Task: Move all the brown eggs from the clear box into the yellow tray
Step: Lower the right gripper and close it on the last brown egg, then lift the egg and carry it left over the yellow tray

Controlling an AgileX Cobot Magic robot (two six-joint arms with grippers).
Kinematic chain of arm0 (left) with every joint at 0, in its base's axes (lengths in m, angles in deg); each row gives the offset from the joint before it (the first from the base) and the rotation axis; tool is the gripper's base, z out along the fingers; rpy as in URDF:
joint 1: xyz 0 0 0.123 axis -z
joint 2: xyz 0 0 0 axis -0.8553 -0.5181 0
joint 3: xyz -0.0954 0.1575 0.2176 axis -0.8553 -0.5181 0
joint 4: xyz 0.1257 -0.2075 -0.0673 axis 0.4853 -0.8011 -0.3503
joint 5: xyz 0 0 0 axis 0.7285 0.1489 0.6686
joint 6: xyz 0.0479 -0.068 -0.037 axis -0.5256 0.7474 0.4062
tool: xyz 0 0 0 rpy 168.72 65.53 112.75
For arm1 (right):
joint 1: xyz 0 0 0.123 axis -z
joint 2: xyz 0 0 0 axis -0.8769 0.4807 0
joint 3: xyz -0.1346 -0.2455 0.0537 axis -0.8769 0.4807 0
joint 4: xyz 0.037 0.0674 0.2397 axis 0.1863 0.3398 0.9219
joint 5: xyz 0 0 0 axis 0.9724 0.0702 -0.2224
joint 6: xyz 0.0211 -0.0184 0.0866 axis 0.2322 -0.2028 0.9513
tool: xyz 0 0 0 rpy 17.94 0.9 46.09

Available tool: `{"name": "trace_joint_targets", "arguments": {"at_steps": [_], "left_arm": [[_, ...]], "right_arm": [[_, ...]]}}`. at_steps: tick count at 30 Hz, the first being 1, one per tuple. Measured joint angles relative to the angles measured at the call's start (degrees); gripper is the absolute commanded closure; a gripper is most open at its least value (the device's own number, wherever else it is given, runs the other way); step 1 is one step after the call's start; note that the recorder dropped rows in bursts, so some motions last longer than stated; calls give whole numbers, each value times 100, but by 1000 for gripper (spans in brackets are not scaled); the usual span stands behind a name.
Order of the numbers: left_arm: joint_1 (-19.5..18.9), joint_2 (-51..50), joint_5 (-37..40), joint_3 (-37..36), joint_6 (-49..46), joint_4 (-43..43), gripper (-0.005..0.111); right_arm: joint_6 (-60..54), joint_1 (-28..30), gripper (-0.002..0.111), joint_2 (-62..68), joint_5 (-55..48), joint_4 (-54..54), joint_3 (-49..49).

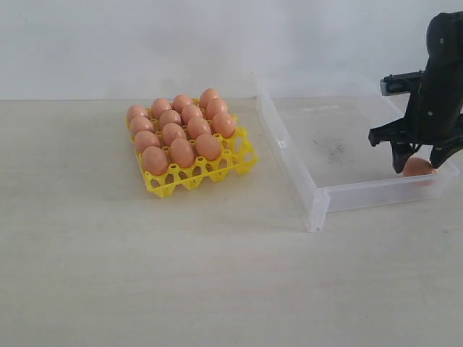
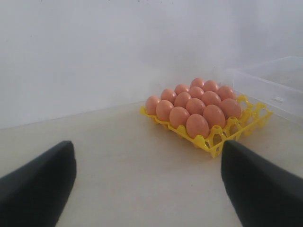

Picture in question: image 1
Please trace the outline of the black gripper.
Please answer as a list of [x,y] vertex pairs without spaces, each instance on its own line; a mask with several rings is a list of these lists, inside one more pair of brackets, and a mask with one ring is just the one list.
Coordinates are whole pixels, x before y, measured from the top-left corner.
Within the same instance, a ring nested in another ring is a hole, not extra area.
[[419,90],[409,94],[405,114],[369,131],[375,147],[391,143],[392,163],[397,174],[412,156],[413,145],[431,145],[430,163],[440,168],[462,150],[462,61],[450,64],[427,62]]

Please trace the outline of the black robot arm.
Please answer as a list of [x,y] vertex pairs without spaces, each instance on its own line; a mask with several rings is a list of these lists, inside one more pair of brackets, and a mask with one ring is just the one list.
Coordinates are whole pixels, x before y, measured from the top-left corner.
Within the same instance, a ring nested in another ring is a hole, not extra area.
[[368,135],[372,146],[390,143],[398,174],[423,145],[432,148],[434,169],[462,150],[462,13],[436,15],[428,25],[426,48],[424,70],[381,80],[382,95],[409,94],[409,100],[402,118]]

